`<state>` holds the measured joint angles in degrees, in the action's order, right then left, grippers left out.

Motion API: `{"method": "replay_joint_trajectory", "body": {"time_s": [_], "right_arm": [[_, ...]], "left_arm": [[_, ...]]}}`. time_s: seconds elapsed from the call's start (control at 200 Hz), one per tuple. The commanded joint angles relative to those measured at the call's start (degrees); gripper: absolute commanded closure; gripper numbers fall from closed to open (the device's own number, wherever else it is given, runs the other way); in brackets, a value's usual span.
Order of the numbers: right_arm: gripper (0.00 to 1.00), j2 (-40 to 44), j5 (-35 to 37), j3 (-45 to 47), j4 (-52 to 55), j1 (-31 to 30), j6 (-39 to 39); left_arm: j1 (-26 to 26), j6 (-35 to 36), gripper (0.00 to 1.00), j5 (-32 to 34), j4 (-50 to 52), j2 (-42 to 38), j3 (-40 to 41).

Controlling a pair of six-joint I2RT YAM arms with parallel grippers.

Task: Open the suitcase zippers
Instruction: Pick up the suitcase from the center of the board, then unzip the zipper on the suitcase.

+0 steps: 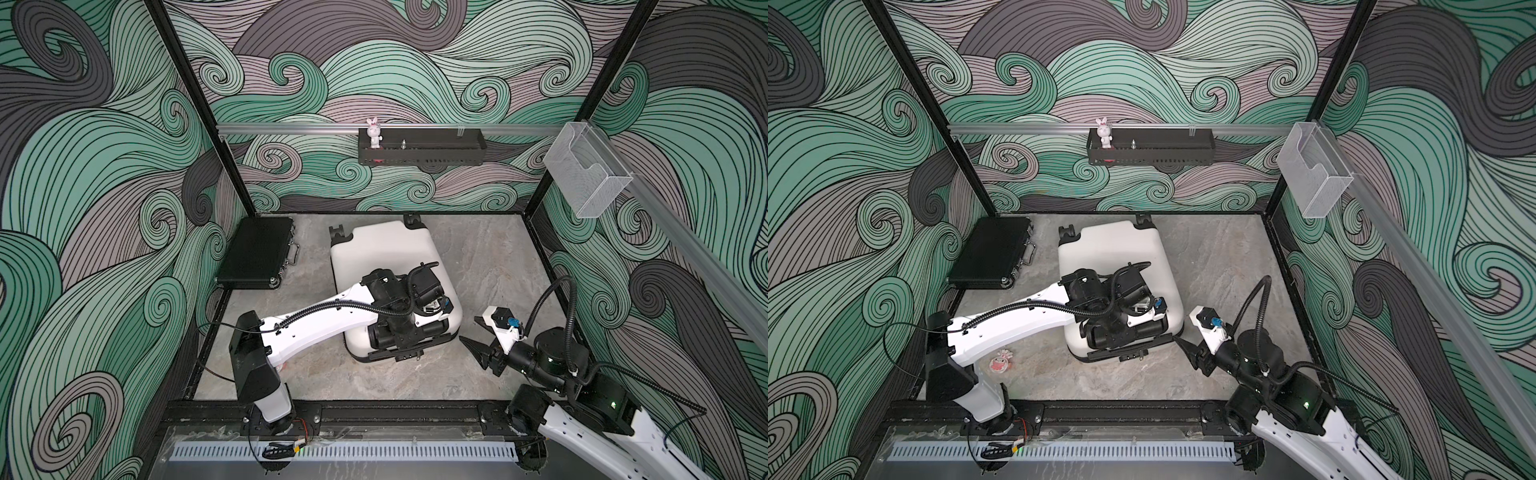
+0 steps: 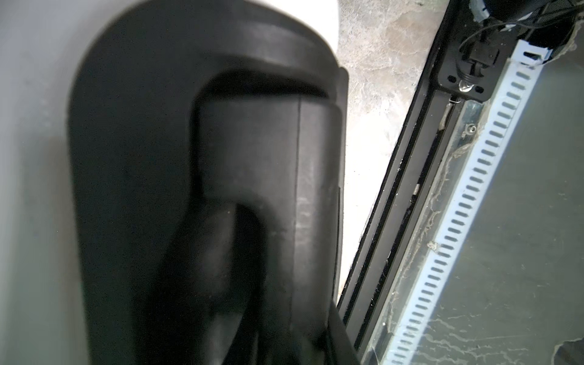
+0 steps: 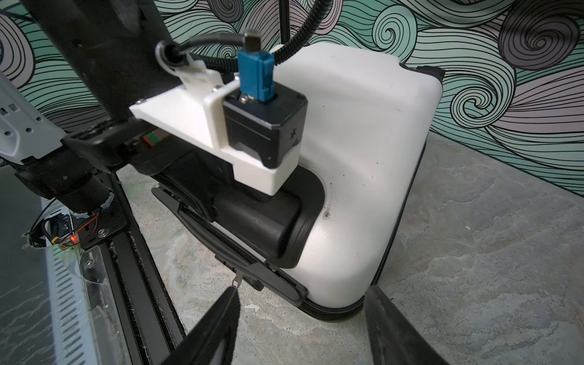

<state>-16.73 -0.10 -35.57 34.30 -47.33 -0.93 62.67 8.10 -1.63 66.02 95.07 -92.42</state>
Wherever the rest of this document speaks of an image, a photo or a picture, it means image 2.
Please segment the white hard-shell suitcase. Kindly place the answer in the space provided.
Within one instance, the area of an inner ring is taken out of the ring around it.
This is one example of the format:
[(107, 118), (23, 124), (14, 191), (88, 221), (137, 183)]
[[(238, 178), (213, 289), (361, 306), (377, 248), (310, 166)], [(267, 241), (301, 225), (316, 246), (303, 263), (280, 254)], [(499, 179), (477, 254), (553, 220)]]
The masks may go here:
[(356, 364), (336, 1), (1, 3), (1, 362)]

